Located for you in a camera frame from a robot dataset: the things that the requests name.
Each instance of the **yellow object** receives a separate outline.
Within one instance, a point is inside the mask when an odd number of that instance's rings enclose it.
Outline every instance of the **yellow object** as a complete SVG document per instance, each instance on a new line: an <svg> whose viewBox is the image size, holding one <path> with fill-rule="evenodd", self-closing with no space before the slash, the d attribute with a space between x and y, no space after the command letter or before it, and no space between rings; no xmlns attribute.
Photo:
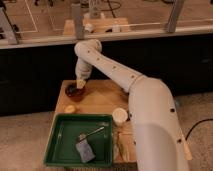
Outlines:
<svg viewBox="0 0 213 171"><path fill-rule="evenodd" d="M76 111L76 107L74 105L69 105L65 108L65 113L74 113Z"/></svg>

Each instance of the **white cup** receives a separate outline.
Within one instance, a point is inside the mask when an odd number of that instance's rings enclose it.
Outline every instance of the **white cup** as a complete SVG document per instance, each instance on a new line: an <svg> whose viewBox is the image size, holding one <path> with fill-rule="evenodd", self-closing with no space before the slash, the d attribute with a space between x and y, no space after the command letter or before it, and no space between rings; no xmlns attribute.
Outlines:
<svg viewBox="0 0 213 171"><path fill-rule="evenodd" d="M91 23L85 24L85 32L92 33L94 31L94 26Z"/></svg>
<svg viewBox="0 0 213 171"><path fill-rule="evenodd" d="M127 111L123 108L116 108L112 112L112 118L117 126L122 126L128 119Z"/></svg>

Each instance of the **gray sponge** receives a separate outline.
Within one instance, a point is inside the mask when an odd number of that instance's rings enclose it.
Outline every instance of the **gray sponge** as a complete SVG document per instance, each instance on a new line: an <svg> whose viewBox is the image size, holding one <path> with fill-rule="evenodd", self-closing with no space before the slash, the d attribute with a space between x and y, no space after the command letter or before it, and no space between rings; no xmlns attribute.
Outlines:
<svg viewBox="0 0 213 171"><path fill-rule="evenodd" d="M87 139L84 139L76 144L76 149L78 150L82 163L87 163L95 158L95 155L92 151L92 148L87 142Z"/></svg>

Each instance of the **paper cup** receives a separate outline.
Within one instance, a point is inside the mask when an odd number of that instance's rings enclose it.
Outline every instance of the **paper cup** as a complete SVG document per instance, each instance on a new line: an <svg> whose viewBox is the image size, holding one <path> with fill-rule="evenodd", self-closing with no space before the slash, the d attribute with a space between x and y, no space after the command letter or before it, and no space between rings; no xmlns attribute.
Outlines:
<svg viewBox="0 0 213 171"><path fill-rule="evenodd" d="M123 108L116 108L112 112L112 118L113 121L115 122L115 125L122 126L128 119L127 111Z"/></svg>

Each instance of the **metal spoon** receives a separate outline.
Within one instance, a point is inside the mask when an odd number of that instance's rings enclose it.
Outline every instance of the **metal spoon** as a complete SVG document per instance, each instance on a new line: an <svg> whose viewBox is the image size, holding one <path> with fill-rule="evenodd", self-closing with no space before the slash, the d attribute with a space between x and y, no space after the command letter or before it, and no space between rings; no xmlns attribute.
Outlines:
<svg viewBox="0 0 213 171"><path fill-rule="evenodd" d="M92 131L92 132L90 132L90 133L88 133L88 134L82 133L82 134L80 134L80 135L78 136L78 141L82 141L82 140L84 140L85 138L87 138L88 136L90 136L90 135L92 135L92 134L95 134L95 133L97 133L97 132L99 132L99 131L101 131L101 130L103 130L103 129L104 129L104 127L102 126L102 127L98 128L98 129L96 129L96 130L94 130L94 131Z"/></svg>

